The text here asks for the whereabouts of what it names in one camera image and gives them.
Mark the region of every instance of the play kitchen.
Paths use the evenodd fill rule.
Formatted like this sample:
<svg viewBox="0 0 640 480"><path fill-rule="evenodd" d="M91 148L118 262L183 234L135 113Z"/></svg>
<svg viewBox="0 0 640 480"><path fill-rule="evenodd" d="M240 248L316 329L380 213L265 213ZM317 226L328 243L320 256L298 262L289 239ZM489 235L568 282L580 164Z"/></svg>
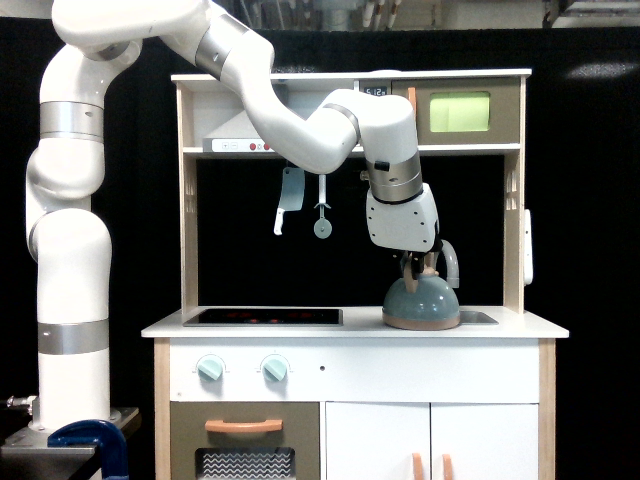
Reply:
<svg viewBox="0 0 640 480"><path fill-rule="evenodd" d="M554 478L555 339L568 332L524 311L531 278L523 191L529 74L274 75L303 118L337 88L394 93L414 104L420 155L504 158L501 305L458 305L455 251L443 242L446 281L429 270L429 258L424 271L419 267L423 275L412 275L409 256L380 306L340 308L200 303L199 252L206 246L198 244L198 161L278 157L264 146L251 149L264 142L241 121L242 103L232 92L206 75L173 78L182 309L142 332L155 342L157 478ZM296 181L295 171L283 171L274 211L274 232L284 236L285 212L302 205L304 176ZM319 182L318 242L332 229L327 181L331 176L324 196Z"/></svg>

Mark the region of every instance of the green screen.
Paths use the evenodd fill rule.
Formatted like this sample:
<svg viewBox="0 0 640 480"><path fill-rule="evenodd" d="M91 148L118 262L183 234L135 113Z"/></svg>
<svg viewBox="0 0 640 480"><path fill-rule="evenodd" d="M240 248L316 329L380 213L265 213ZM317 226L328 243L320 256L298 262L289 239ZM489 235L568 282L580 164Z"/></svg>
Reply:
<svg viewBox="0 0 640 480"><path fill-rule="evenodd" d="M486 132L489 130L489 92L431 94L432 132Z"/></svg>

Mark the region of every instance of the blue clamp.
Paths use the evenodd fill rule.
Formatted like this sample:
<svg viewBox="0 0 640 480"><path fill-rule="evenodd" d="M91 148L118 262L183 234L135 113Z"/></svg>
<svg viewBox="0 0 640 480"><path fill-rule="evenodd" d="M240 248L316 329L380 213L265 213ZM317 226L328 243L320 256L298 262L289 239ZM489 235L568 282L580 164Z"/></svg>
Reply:
<svg viewBox="0 0 640 480"><path fill-rule="evenodd" d="M96 445L100 448L103 480L129 480L127 441L113 423L105 420L82 420L70 423L47 440L48 447Z"/></svg>

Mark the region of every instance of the oven window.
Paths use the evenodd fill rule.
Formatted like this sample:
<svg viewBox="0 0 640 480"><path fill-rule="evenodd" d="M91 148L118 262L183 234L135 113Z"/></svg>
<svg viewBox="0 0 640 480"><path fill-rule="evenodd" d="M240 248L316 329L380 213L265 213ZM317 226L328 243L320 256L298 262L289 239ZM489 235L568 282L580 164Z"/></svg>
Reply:
<svg viewBox="0 0 640 480"><path fill-rule="evenodd" d="M295 479L293 448L199 448L196 478L204 479Z"/></svg>

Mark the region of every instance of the hanging utensil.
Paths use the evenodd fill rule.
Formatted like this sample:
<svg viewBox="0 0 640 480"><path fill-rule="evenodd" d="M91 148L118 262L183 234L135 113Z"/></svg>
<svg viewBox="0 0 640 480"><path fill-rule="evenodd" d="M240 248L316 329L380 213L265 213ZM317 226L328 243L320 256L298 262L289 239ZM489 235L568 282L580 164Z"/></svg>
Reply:
<svg viewBox="0 0 640 480"><path fill-rule="evenodd" d="M284 212L294 212L302 208L304 200L304 170L301 168L286 167L282 171L282 191L280 203L276 211L276 222L273 233L282 235Z"/></svg>
<svg viewBox="0 0 640 480"><path fill-rule="evenodd" d="M331 231L333 230L331 223L324 216L324 209L331 208L327 203L327 176L326 175L320 175L318 177L318 189L319 189L318 204L316 205L315 208L320 207L320 219L313 226L313 231L315 232L316 237L325 239L329 235L331 235Z"/></svg>

